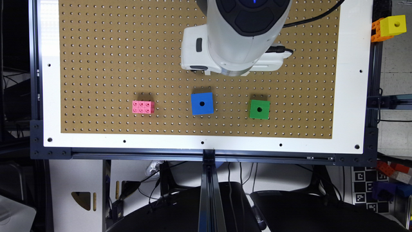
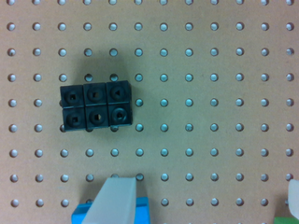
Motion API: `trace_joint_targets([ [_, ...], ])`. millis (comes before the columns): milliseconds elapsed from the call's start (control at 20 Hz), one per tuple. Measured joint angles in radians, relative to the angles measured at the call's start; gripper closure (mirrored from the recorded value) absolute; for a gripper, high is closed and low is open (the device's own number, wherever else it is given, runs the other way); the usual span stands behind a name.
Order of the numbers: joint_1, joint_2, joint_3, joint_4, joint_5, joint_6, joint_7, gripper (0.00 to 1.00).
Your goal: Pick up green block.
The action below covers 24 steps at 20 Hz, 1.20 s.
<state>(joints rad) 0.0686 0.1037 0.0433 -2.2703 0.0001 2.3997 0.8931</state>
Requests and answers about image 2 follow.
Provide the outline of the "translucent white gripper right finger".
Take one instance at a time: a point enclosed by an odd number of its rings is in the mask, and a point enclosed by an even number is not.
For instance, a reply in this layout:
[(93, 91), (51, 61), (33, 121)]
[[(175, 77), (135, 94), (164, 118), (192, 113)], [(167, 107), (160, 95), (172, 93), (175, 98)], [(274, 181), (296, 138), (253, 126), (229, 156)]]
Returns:
[(299, 216), (299, 180), (292, 179), (288, 187), (289, 210), (293, 216)]

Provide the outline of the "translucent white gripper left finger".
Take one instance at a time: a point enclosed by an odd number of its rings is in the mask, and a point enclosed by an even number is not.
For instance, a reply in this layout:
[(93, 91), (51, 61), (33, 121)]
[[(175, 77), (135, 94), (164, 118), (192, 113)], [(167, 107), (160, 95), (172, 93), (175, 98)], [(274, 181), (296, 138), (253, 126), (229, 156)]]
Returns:
[(96, 195), (82, 224), (134, 224), (135, 206), (135, 179), (110, 177)]

